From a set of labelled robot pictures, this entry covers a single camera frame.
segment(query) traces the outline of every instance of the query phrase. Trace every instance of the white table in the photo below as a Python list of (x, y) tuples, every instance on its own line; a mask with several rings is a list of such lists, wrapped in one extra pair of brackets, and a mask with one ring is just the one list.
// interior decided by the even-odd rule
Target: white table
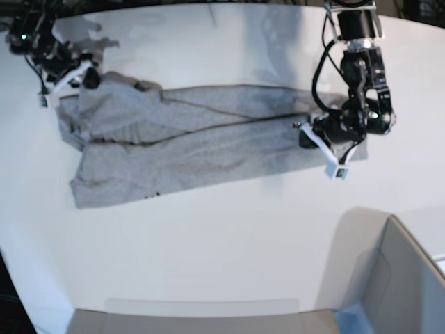
[[(57, 30), (70, 40), (117, 40), (120, 47), (105, 51), (104, 70), (164, 88), (310, 89), (323, 9), (211, 8), (214, 20), (208, 5), (161, 6), (66, 19)], [(89, 31), (88, 22), (101, 31)], [(389, 136), (370, 138), (369, 160), (354, 163), (345, 182), (330, 181), (320, 167), (83, 211), (68, 187), (80, 154), (61, 141), (54, 113), (38, 108), (35, 74), (2, 43), (0, 248), (31, 321), (64, 333), (74, 308), (105, 310), (111, 298), (275, 300), (312, 310), (321, 305), (337, 224), (353, 208), (396, 212), (413, 230), (413, 212), (423, 212), (437, 229), (422, 243), (432, 256), (445, 254), (445, 225), (429, 214), (432, 207), (445, 212), (445, 31), (386, 17), (382, 23), (398, 124)], [(333, 54), (339, 60), (341, 48)], [(346, 92), (330, 65), (319, 90)]]

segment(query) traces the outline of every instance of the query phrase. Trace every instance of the gray fabric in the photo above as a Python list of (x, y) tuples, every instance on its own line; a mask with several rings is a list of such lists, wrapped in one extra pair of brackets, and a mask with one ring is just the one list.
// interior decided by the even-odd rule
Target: gray fabric
[[(83, 150), (71, 187), (84, 208), (323, 165), (292, 129), (301, 113), (317, 110), (309, 92), (289, 88), (162, 91), (107, 74), (98, 89), (62, 99), (57, 112), (63, 139)], [(355, 159), (365, 158), (361, 145)]]

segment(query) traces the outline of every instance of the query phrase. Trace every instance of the cable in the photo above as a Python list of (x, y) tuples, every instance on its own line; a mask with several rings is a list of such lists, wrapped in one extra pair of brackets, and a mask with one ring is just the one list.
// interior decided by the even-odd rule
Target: cable
[[(321, 33), (321, 42), (323, 43), (323, 47), (325, 48), (325, 50), (326, 50), (326, 42), (325, 42), (326, 23), (327, 23), (327, 15), (325, 16), (325, 23), (323, 24), (323, 32)], [(341, 70), (339, 69), (337, 64), (334, 62), (334, 59), (332, 59), (332, 57), (331, 57), (331, 55), (329, 53), (327, 54), (327, 57), (329, 57), (329, 60), (331, 61), (331, 63), (335, 67), (335, 70), (337, 70), (337, 72), (340, 74), (340, 76), (343, 78), (343, 80), (345, 80), (345, 77), (343, 76), (343, 73), (341, 73)]]
[(25, 56), (25, 61), (26, 63), (29, 65), (29, 67), (37, 74), (37, 76), (40, 79), (40, 85), (41, 85), (41, 93), (42, 95), (46, 95), (48, 94), (48, 88), (45, 86), (45, 82), (43, 81), (43, 77), (42, 75), (36, 70), (35, 66), (33, 64), (31, 64), (31, 62), (29, 61), (28, 57)]
[(331, 1), (333, 3), (336, 3), (337, 5), (347, 7), (347, 8), (358, 8), (358, 7), (369, 5), (372, 2), (372, 0), (361, 0), (356, 3), (349, 3), (349, 2), (342, 1), (342, 0), (331, 0)]
[(320, 63), (318, 64), (317, 70), (315, 71), (314, 78), (312, 79), (312, 97), (315, 100), (315, 103), (317, 103), (317, 106), (323, 110), (326, 113), (337, 113), (339, 112), (338, 109), (332, 109), (326, 106), (323, 101), (320, 100), (320, 97), (317, 93), (317, 83), (318, 78), (320, 77), (321, 70), (323, 69), (323, 65), (325, 64), (327, 55), (329, 54), (329, 51), (331, 48), (335, 45), (335, 40), (331, 40), (330, 43), (325, 48), (325, 51), (323, 52), (323, 55), (321, 56)]

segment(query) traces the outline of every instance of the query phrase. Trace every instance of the gray cloth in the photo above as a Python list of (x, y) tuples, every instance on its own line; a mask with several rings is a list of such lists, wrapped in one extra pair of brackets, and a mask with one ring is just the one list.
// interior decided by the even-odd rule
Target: gray cloth
[[(161, 90), (107, 74), (98, 89), (63, 98), (57, 112), (63, 139), (83, 151), (71, 187), (86, 208), (323, 165), (292, 128), (317, 110), (309, 92), (289, 88)], [(361, 145), (355, 159), (365, 158)]]

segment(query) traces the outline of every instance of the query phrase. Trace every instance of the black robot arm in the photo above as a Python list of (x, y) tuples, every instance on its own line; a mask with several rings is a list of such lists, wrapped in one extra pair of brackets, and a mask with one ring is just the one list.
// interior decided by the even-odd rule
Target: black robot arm
[[(39, 75), (42, 95), (49, 93), (45, 82), (57, 85), (83, 61), (92, 62), (92, 54), (74, 55), (69, 42), (62, 43), (54, 37), (52, 29), (55, 21), (56, 13), (52, 10), (50, 1), (23, 0), (14, 10), (14, 20), (7, 35), (10, 51), (23, 55)], [(94, 89), (100, 82), (93, 65), (86, 69), (81, 81), (79, 80), (78, 77), (72, 78), (68, 83), (73, 87), (83, 84), (86, 88)]]
[[(332, 150), (336, 145), (348, 143), (351, 148), (355, 148), (365, 140), (367, 134), (389, 133), (396, 121), (382, 52), (374, 44), (376, 38), (382, 37), (382, 29), (373, 1), (344, 3), (328, 0), (326, 9), (325, 25), (327, 21), (330, 23), (334, 40), (325, 46), (312, 82), (312, 95), (325, 115), (316, 118), (311, 124), (311, 129), (305, 127), (304, 131), (301, 131), (300, 145), (304, 148), (320, 147), (311, 140), (316, 135), (327, 149)], [(337, 33), (334, 13), (338, 13), (341, 34)], [(338, 42), (347, 45), (340, 69), (329, 56), (331, 48)], [(348, 85), (348, 100), (340, 108), (326, 106), (317, 93), (318, 78), (328, 57)], [(367, 97), (370, 90), (376, 92), (377, 99)], [(344, 178), (346, 176), (341, 165), (347, 162), (349, 153), (350, 150), (346, 151), (345, 155), (339, 159), (339, 173), (331, 177)]]

